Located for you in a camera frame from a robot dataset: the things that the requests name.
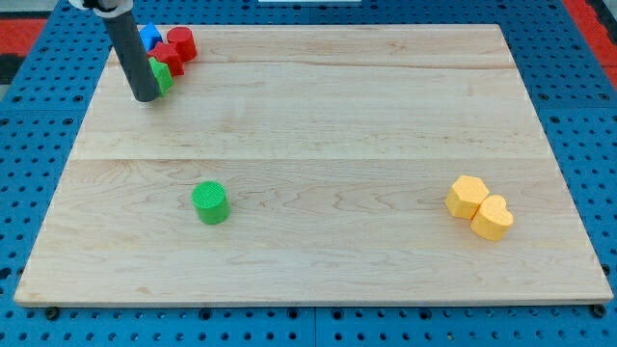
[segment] yellow block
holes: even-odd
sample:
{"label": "yellow block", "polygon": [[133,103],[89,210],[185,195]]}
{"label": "yellow block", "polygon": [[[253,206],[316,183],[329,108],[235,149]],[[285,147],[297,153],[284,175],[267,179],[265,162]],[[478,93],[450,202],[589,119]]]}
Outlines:
{"label": "yellow block", "polygon": [[493,195],[482,201],[471,220],[471,229],[487,240],[499,241],[514,223],[502,196]]}
{"label": "yellow block", "polygon": [[450,187],[445,205],[452,216],[470,220],[488,196],[489,189],[482,179],[461,175]]}

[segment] red surface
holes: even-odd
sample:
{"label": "red surface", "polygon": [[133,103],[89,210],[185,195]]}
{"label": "red surface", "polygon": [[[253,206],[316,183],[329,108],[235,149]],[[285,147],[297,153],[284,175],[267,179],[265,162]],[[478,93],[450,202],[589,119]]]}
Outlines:
{"label": "red surface", "polygon": [[47,19],[0,19],[0,54],[25,57]]}
{"label": "red surface", "polygon": [[175,27],[167,33],[169,43],[177,43],[177,52],[182,62],[188,62],[197,56],[193,32],[186,27]]}
{"label": "red surface", "polygon": [[617,46],[608,38],[606,28],[598,20],[596,10],[585,0],[563,0],[575,24],[587,40],[606,75],[617,88]]}
{"label": "red surface", "polygon": [[180,55],[177,53],[175,43],[158,42],[154,49],[148,52],[148,56],[154,57],[158,62],[167,64],[172,77],[184,74],[182,59],[180,59]]}

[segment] toy block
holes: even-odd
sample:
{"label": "toy block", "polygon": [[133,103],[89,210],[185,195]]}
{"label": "toy block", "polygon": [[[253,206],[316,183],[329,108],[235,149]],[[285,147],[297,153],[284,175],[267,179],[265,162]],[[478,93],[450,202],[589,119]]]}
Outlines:
{"label": "toy block", "polygon": [[175,27],[167,33],[167,41],[177,44],[177,53],[182,62],[188,62],[197,56],[193,32],[187,27]]}
{"label": "toy block", "polygon": [[144,44],[146,52],[152,50],[157,42],[163,41],[161,33],[159,33],[156,26],[151,22],[139,31],[139,36],[142,38],[142,43]]}
{"label": "toy block", "polygon": [[172,77],[184,74],[182,59],[180,59],[180,55],[175,50],[175,43],[156,43],[154,49],[148,52],[148,57],[154,57],[158,62],[167,64]]}
{"label": "toy block", "polygon": [[450,187],[445,206],[452,216],[470,220],[489,193],[482,179],[461,175]]}
{"label": "toy block", "polygon": [[487,240],[499,241],[514,224],[514,217],[506,208],[502,196],[489,196],[471,220],[471,229]]}
{"label": "toy block", "polygon": [[158,62],[154,57],[148,58],[154,77],[158,82],[158,89],[161,92],[161,96],[165,96],[167,90],[174,84],[174,79],[170,73],[170,69],[165,63]]}
{"label": "toy block", "polygon": [[225,188],[214,181],[206,181],[193,190],[193,206],[202,222],[217,225],[229,215],[229,202]]}

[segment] blue perforated table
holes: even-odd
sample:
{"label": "blue perforated table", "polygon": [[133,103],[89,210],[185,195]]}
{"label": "blue perforated table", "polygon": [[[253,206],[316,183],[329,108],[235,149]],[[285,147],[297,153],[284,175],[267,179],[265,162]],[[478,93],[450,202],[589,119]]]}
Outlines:
{"label": "blue perforated table", "polygon": [[[615,288],[617,93],[560,2],[369,1],[354,8],[256,0],[137,1],[164,24],[498,23]],[[19,274],[110,42],[61,1],[0,103],[0,345],[614,345],[617,306],[495,308],[25,309]]]}

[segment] wooden board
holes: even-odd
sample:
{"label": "wooden board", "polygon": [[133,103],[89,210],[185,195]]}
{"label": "wooden board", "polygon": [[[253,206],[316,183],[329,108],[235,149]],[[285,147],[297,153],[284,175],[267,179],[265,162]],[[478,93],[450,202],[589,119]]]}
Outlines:
{"label": "wooden board", "polygon": [[[15,299],[34,307],[495,306],[612,298],[494,25],[195,27],[140,104],[112,55]],[[443,203],[481,176],[516,222]],[[196,184],[228,189],[206,226]]]}

